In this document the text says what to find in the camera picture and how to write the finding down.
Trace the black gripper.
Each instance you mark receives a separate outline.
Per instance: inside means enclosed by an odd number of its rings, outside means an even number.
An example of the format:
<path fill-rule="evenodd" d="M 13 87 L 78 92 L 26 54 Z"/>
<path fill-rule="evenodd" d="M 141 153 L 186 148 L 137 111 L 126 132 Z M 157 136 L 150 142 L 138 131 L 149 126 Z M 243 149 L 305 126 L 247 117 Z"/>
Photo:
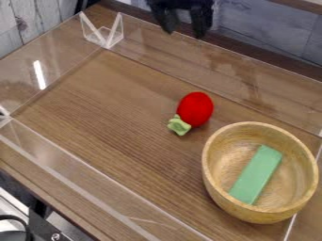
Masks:
<path fill-rule="evenodd" d="M 189 10 L 193 36 L 200 39 L 212 26 L 213 0 L 145 0 L 161 30 L 170 34 L 177 27 L 174 9 Z"/>

